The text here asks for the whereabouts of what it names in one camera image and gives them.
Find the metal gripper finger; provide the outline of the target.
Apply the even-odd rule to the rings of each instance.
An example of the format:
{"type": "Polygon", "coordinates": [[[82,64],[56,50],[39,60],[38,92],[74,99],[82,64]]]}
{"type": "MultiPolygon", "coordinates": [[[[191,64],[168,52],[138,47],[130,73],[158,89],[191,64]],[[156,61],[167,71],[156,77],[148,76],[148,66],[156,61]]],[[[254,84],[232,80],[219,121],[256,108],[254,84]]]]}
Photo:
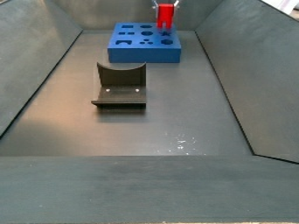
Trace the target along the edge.
{"type": "Polygon", "coordinates": [[[156,0],[151,0],[151,1],[152,1],[152,8],[154,8],[155,12],[158,13],[158,11],[159,11],[159,4],[158,4],[156,0]]]}
{"type": "Polygon", "coordinates": [[[175,0],[175,2],[172,4],[174,5],[174,12],[176,12],[178,9],[180,8],[179,4],[180,4],[180,0],[175,0]]]}

